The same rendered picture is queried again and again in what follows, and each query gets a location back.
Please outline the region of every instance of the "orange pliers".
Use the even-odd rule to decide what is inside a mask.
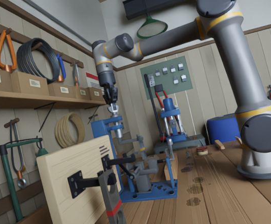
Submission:
[[[8,41],[9,49],[11,52],[12,61],[13,61],[12,66],[11,65],[4,65],[1,62],[1,53],[2,53],[2,48],[3,48],[3,44],[4,44],[6,37],[7,37],[7,41]],[[12,73],[13,70],[15,70],[17,68],[17,59],[16,59],[15,50],[14,50],[14,47],[12,44],[11,36],[9,34],[7,35],[5,30],[2,32],[2,35],[0,37],[0,67],[2,68],[2,70],[8,71],[10,73]]]

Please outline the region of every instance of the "black cable coil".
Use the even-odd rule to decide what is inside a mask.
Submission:
[[[52,69],[53,69],[52,79],[45,77],[40,72],[40,70],[37,68],[35,61],[33,60],[33,57],[31,54],[31,48],[40,42],[43,45],[40,46],[39,49],[44,54],[46,54],[46,56],[48,57],[51,65],[52,65]],[[17,51],[17,61],[18,61],[18,67],[21,72],[25,72],[28,74],[33,74],[34,76],[46,78],[48,84],[56,81],[59,76],[59,73],[60,73],[59,63],[58,63],[57,57],[56,57],[53,49],[49,46],[49,44],[45,40],[43,40],[41,38],[34,38],[34,39],[24,43],[23,45],[21,45]]]

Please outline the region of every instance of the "wooden table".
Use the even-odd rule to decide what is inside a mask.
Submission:
[[[239,175],[236,166],[242,149],[236,141],[224,146],[225,150],[219,150],[209,145],[209,155],[202,157],[195,148],[177,151],[178,197],[124,203],[127,224],[270,224],[271,180]],[[150,176],[153,182],[165,180],[163,167],[159,164],[159,172]],[[96,222],[108,223],[106,213]]]

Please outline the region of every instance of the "green pegboard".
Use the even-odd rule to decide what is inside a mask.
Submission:
[[[181,71],[178,70],[179,63],[183,64],[183,70],[181,70]],[[175,66],[175,69],[176,69],[175,72],[171,72],[172,65]],[[162,72],[162,69],[164,67],[167,67],[167,69],[168,69],[167,74],[163,74],[163,72]],[[155,71],[157,69],[160,71],[160,76],[155,75]],[[141,74],[142,74],[142,79],[143,79],[143,83],[144,83],[144,87],[145,87],[145,91],[146,91],[146,96],[147,96],[148,100],[150,99],[150,96],[149,96],[148,88],[146,86],[146,82],[144,79],[144,74],[153,74],[154,80],[155,80],[155,85],[162,84],[163,89],[165,90],[167,95],[182,92],[182,91],[189,90],[189,89],[193,88],[192,82],[191,82],[191,77],[190,77],[184,56],[141,68]],[[181,76],[183,74],[186,75],[186,80],[187,80],[186,82],[181,81]],[[174,77],[178,78],[179,82],[177,84],[174,84],[174,82],[173,82]],[[151,92],[152,92],[153,98],[156,98],[154,87],[151,87]],[[158,95],[164,96],[164,93],[159,92]]]

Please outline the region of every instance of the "coil of rope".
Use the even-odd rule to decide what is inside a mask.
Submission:
[[[78,130],[78,140],[75,142],[68,128],[68,120],[71,120]],[[66,148],[75,144],[82,143],[85,139],[85,127],[83,121],[76,113],[70,113],[58,120],[55,126],[55,137],[62,148]]]
[[[33,56],[31,53],[32,47],[37,45],[38,43],[42,43],[42,46],[39,49],[48,57],[53,69],[53,77],[49,79],[45,77],[40,70],[37,68],[35,61],[33,60]],[[34,76],[39,76],[47,79],[47,83],[53,83],[57,80],[60,68],[57,57],[51,48],[51,46],[41,38],[34,38],[23,45],[17,51],[17,60],[18,60],[18,67],[21,72],[25,72],[28,74],[33,74]]]

